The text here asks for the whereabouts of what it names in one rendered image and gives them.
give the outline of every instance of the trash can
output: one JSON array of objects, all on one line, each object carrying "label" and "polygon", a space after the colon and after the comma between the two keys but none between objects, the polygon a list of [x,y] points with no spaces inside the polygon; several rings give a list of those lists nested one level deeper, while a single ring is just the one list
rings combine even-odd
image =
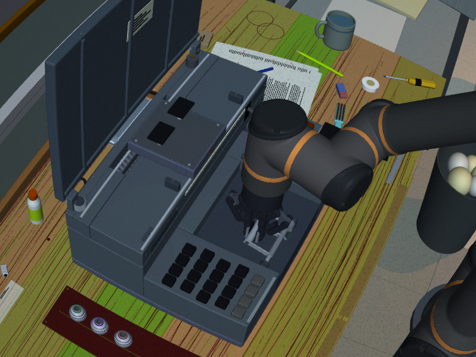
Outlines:
[{"label": "trash can", "polygon": [[442,254],[461,250],[476,230],[476,198],[470,194],[462,195],[446,182],[448,159],[455,152],[476,155],[476,143],[438,150],[416,220],[421,240],[430,249]]}]

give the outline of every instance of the wooden tabletop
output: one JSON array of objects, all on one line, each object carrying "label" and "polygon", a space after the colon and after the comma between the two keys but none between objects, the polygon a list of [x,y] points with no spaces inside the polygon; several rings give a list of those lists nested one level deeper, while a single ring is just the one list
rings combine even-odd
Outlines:
[{"label": "wooden tabletop", "polygon": [[[445,80],[434,73],[354,36],[349,50],[338,52],[314,34],[318,20],[264,0],[203,0],[200,30],[213,32],[208,51],[217,41],[313,64],[302,51],[342,72],[323,67],[309,118],[333,124],[337,103],[345,103],[346,123],[369,101],[384,98],[405,103],[441,95]],[[185,61],[183,55],[156,86],[157,91]],[[383,75],[404,75],[436,81],[434,90]],[[380,83],[377,93],[360,86],[365,76]],[[348,99],[340,100],[335,84],[344,83]],[[110,151],[107,146],[85,174],[89,179]],[[64,212],[55,199],[50,160],[32,180],[0,223],[0,264],[10,276],[0,280],[0,292],[13,280],[24,291],[0,324],[2,356],[88,356],[41,324],[68,285],[135,324],[200,356],[329,356],[354,310],[383,250],[417,166],[419,152],[405,154],[391,184],[386,183],[395,156],[374,170],[372,185],[352,209],[324,207],[282,284],[243,347],[198,330],[136,300],[72,262]],[[80,190],[83,183],[76,186]],[[35,188],[45,220],[29,221],[27,191]]]}]

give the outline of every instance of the blue pen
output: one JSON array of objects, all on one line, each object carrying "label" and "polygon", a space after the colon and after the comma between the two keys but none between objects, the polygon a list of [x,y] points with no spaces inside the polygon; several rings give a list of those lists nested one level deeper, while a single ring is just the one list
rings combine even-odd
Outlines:
[{"label": "blue pen", "polygon": [[263,69],[263,70],[258,70],[258,73],[265,73],[266,71],[271,71],[274,70],[272,67],[269,67],[268,69]]}]

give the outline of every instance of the glue bottle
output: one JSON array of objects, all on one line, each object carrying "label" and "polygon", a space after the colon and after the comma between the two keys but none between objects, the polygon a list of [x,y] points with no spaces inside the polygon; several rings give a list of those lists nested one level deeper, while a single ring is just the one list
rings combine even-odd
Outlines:
[{"label": "glue bottle", "polygon": [[35,189],[28,191],[28,198],[26,199],[28,206],[28,213],[30,214],[30,221],[33,224],[40,224],[43,222],[43,208],[41,207],[41,200]]}]

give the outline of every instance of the green pencil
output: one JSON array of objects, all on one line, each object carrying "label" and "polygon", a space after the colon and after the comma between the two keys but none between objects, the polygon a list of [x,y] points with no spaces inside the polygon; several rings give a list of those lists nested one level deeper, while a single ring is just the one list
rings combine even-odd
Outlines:
[{"label": "green pencil", "polygon": [[300,51],[297,51],[300,55],[310,59],[312,62],[316,62],[317,64],[325,67],[327,70],[332,71],[333,73],[336,73],[339,76],[344,76],[344,74],[337,72],[336,70],[332,69],[331,67],[327,66],[326,64],[323,64],[322,62],[319,62],[318,60],[313,59],[312,57],[308,56],[307,54],[301,53]]}]

